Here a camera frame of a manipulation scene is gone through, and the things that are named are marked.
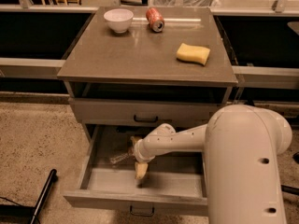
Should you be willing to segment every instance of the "closed drawer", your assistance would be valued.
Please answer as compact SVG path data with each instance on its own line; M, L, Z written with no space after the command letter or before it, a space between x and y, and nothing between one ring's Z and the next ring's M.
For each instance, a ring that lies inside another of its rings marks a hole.
M200 153L171 153L149 163L143 180L135 180L135 161L117 164L110 157L127 151L130 136L150 128L97 126L78 188L64 197L75 207L117 209L133 215L154 213L207 216L206 184Z
M189 128L206 123L220 106L214 104L70 98L78 122L151 126L167 122Z

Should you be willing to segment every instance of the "sponge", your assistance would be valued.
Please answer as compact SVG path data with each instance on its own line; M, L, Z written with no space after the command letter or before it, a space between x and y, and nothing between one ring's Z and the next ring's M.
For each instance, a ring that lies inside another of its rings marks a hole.
M210 49L198 46L190 46L182 43L177 51L177 58L185 62L206 64Z

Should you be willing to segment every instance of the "cabinet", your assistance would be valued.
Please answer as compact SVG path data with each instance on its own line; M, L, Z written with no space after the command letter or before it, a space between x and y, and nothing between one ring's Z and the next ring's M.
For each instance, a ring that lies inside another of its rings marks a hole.
M115 35L101 7L68 56L58 78L91 142L76 190L65 198L76 207L153 213L207 215L205 175L200 154L173 153L149 164L135 180L134 161L108 158L125 152L129 137L147 135L163 122L177 129L206 123L225 105L236 78L208 8L161 7L165 19L154 33L146 7L128 7L129 30ZM206 66L176 59L180 44L211 49Z

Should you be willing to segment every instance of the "white bowl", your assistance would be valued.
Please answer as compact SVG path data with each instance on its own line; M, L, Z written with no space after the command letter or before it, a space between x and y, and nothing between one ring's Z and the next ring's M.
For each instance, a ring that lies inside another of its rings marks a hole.
M133 20L133 12L128 9L116 8L104 14L104 19L115 33L122 34L128 30Z

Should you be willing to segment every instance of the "black stand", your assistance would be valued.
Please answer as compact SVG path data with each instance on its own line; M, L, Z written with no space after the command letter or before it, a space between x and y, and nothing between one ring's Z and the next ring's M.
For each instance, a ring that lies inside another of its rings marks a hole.
M36 224L38 215L46 201L52 184L57 180L57 171L52 169L45 183L42 192L36 202L36 206L24 205L2 205L0 204L0 217L19 217L28 218L28 224Z

